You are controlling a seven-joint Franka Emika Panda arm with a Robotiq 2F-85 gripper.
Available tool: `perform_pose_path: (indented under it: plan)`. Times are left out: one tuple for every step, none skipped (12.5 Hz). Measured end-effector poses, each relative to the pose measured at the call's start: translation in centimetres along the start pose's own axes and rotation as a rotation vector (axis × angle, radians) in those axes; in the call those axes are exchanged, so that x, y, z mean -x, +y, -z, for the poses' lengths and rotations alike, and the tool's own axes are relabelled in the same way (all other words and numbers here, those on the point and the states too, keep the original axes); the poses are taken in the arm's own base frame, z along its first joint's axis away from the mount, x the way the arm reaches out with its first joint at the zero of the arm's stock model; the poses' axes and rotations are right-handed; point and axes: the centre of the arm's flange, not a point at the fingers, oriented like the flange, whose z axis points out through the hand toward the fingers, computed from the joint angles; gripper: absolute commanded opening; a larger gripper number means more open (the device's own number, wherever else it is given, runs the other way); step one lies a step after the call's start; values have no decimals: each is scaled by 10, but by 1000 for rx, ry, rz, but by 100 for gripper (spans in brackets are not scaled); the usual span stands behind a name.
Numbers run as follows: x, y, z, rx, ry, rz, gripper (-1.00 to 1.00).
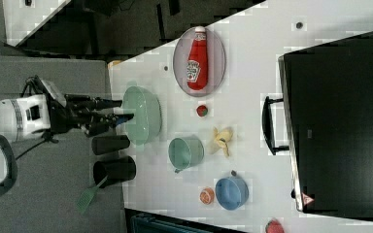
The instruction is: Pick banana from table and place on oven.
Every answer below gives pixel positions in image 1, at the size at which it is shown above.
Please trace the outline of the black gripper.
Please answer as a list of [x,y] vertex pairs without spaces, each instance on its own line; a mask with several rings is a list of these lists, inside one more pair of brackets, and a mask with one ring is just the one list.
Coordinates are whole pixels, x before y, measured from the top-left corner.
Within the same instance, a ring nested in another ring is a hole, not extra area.
[[[51,133],[63,134],[71,129],[81,129],[86,132],[88,117],[79,114],[80,110],[86,108],[86,104],[91,98],[87,95],[65,94],[66,105],[63,106],[59,100],[50,98],[47,101],[50,113]],[[93,99],[94,110],[104,110],[120,108],[121,100]],[[109,114],[95,116],[88,125],[88,135],[97,136],[116,128],[118,125],[130,121],[134,118],[133,114]]]

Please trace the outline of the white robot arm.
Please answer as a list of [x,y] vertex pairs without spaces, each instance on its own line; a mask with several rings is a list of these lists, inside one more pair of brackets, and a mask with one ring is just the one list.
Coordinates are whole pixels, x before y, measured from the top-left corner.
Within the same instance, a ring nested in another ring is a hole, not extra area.
[[39,139],[50,142],[56,134],[74,128],[95,136],[132,119],[131,115],[102,115],[117,108],[120,100],[72,95],[51,98],[43,94],[0,101],[0,196],[17,181],[17,159],[12,144]]

